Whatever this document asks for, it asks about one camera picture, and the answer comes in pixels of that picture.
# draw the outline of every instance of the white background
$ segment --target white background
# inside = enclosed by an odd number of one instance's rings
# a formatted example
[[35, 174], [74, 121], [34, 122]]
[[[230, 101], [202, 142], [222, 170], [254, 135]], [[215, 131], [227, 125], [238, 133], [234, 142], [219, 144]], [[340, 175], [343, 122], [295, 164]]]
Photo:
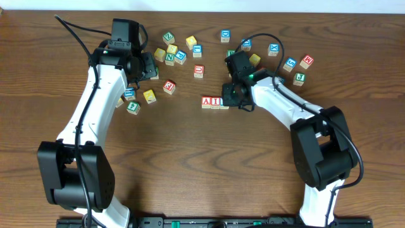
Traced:
[[5, 10], [405, 13], [405, 0], [0, 0]]

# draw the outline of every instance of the yellow block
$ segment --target yellow block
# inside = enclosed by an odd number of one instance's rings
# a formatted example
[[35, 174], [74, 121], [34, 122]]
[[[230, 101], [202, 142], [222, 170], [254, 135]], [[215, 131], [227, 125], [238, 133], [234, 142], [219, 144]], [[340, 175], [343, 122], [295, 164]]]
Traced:
[[166, 57], [166, 51], [160, 48], [157, 48], [157, 50], [154, 52], [154, 58], [155, 60], [163, 62]]
[[144, 96], [148, 104], [156, 101], [156, 97], [154, 96], [152, 89], [145, 91]]
[[177, 46], [173, 44], [169, 44], [167, 47], [167, 53], [176, 54], [177, 53]]
[[251, 62], [254, 67], [257, 67], [260, 62], [260, 57], [256, 54], [252, 54], [252, 56], [249, 58], [249, 62]]
[[196, 44], [197, 44], [197, 40], [196, 40], [196, 38], [192, 35], [192, 36], [188, 37], [188, 38], [185, 40], [185, 43], [187, 44], [187, 47], [189, 47], [189, 49], [192, 50], [193, 45], [196, 45]]

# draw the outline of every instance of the wooden surface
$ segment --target wooden surface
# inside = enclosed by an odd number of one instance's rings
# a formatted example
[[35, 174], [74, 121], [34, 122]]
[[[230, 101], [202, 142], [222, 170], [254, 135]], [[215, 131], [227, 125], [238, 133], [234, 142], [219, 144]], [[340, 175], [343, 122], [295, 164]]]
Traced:
[[[54, 227], [77, 216], [45, 199], [36, 159], [41, 141], [53, 141], [69, 121], [87, 78], [87, 57], [53, 18], [111, 30], [114, 17], [136, 20], [149, 34], [147, 51], [166, 49], [175, 35], [185, 65], [158, 62], [160, 79], [141, 82], [138, 116], [122, 106], [109, 126], [106, 156], [116, 176], [116, 196], [133, 210], [168, 217], [267, 217], [294, 214], [304, 184], [293, 164], [289, 131], [261, 108], [202, 110], [201, 96], [220, 96], [229, 81], [227, 49], [258, 32], [277, 35], [286, 58], [310, 54], [315, 62], [302, 87], [282, 70], [287, 87], [309, 102], [338, 106], [364, 159], [362, 183], [339, 193], [340, 216], [371, 217], [376, 227], [405, 223], [405, 16], [274, 13], [151, 13], [5, 11], [0, 17], [0, 227]], [[230, 44], [220, 30], [230, 29]], [[92, 51], [105, 35], [77, 31]], [[193, 59], [185, 38], [202, 44]], [[252, 51], [266, 55], [270, 40], [258, 37]], [[194, 64], [206, 67], [193, 77]], [[166, 79], [176, 91], [163, 92]], [[154, 89], [147, 104], [142, 92]], [[358, 175], [358, 167], [347, 182]]]

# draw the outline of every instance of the wooden table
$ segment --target wooden table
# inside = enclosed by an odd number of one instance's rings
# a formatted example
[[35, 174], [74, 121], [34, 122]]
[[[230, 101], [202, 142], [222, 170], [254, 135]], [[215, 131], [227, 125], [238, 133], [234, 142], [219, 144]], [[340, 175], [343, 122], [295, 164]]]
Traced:
[[[284, 42], [286, 57], [310, 54], [315, 62], [302, 87], [282, 70], [285, 85], [309, 102], [343, 110], [364, 159], [362, 183], [339, 193], [340, 216], [371, 217], [376, 227], [405, 222], [405, 16], [290, 13], [152, 13], [5, 11], [0, 16], [0, 227], [54, 227], [77, 216], [45, 199], [36, 152], [69, 121], [87, 78], [87, 57], [53, 15], [111, 31], [113, 18], [145, 25], [147, 51], [166, 49], [171, 31], [188, 54], [185, 65], [158, 62], [160, 79], [141, 82], [134, 116], [117, 108], [109, 126], [106, 156], [116, 176], [116, 196], [138, 212], [168, 217], [268, 217], [294, 214], [304, 183], [296, 172], [289, 131], [261, 108], [253, 113], [202, 110], [201, 96], [220, 96], [230, 79], [227, 49], [243, 37], [269, 32]], [[220, 30], [230, 29], [230, 44]], [[102, 34], [77, 30], [90, 50]], [[193, 59], [185, 38], [202, 44]], [[271, 40], [258, 37], [252, 51], [274, 69]], [[193, 77], [195, 64], [206, 72]], [[177, 83], [171, 96], [166, 79]], [[158, 102], [142, 92], [154, 89]], [[352, 170], [347, 182], [358, 175]]]

